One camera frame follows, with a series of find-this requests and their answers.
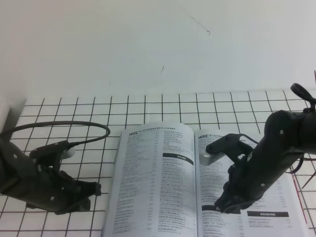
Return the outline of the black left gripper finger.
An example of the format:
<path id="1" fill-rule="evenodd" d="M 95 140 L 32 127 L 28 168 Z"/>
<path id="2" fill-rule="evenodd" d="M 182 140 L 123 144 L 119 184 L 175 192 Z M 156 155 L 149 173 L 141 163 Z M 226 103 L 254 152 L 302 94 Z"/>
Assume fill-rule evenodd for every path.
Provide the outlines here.
<path id="1" fill-rule="evenodd" d="M 77 181 L 75 193 L 78 197 L 88 198 L 101 195 L 101 184 L 97 182 Z"/>
<path id="2" fill-rule="evenodd" d="M 90 211 L 91 201 L 89 198 L 80 200 L 67 208 L 67 212 L 86 212 Z"/>

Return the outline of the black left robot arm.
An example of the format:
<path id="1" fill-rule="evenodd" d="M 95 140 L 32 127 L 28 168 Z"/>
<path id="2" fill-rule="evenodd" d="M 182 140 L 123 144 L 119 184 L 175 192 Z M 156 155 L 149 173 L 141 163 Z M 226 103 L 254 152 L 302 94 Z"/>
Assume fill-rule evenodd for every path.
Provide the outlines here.
<path id="1" fill-rule="evenodd" d="M 34 149 L 25 155 L 12 142 L 0 143 L 0 192 L 57 215 L 89 211 L 91 196 L 101 184 L 76 180 L 60 169 L 74 145 L 67 140 Z"/>

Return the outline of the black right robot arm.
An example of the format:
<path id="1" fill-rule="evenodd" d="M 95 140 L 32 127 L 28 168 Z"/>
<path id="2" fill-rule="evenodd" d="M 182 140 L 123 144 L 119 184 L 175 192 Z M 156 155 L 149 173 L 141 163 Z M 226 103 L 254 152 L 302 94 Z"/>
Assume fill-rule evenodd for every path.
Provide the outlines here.
<path id="1" fill-rule="evenodd" d="M 233 161 L 223 193 L 214 203 L 216 210 L 236 214 L 249 208 L 296 160 L 303 162 L 305 154 L 316 153 L 316 100 L 297 83 L 290 89 L 310 107 L 301 113 L 272 113 L 255 148 L 241 141 L 242 134 L 233 133 L 207 145 L 210 155 L 223 154 Z"/>

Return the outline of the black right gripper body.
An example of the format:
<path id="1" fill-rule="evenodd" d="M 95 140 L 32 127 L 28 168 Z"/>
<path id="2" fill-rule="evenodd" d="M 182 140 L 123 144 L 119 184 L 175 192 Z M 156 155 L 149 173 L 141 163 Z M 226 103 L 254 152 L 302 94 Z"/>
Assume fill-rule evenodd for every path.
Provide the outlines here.
<path id="1" fill-rule="evenodd" d="M 228 149 L 224 154 L 234 164 L 228 169 L 228 182 L 214 205 L 222 213 L 238 213 L 249 208 L 265 192 L 260 177 L 264 159 L 257 156 L 252 148 L 245 151 Z"/>

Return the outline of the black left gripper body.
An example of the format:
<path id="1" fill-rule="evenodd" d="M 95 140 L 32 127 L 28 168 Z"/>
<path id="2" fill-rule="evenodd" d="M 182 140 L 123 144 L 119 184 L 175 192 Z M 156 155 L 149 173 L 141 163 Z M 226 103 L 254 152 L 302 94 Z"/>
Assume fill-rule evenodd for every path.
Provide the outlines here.
<path id="1" fill-rule="evenodd" d="M 28 209 L 65 214 L 70 205 L 85 199 L 76 195 L 77 181 L 64 171 L 49 168 L 39 172 L 35 163 L 28 159 L 24 164 L 24 174 L 27 178 L 25 202 Z"/>

